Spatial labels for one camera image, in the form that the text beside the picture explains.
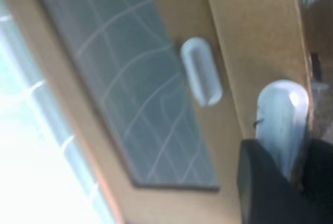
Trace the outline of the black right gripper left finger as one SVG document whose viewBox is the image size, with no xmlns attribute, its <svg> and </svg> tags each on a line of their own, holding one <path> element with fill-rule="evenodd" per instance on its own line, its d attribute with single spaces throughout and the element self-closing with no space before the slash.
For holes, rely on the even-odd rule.
<svg viewBox="0 0 333 224">
<path fill-rule="evenodd" d="M 240 145 L 238 195 L 242 223 L 319 223 L 315 211 L 256 140 Z"/>
</svg>

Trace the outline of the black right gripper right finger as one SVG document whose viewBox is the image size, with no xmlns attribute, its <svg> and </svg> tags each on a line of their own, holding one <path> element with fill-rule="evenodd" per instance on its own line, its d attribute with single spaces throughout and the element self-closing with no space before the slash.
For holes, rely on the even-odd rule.
<svg viewBox="0 0 333 224">
<path fill-rule="evenodd" d="M 302 184 L 302 194 L 316 211 L 317 222 L 332 223 L 332 144 L 311 140 Z"/>
</svg>

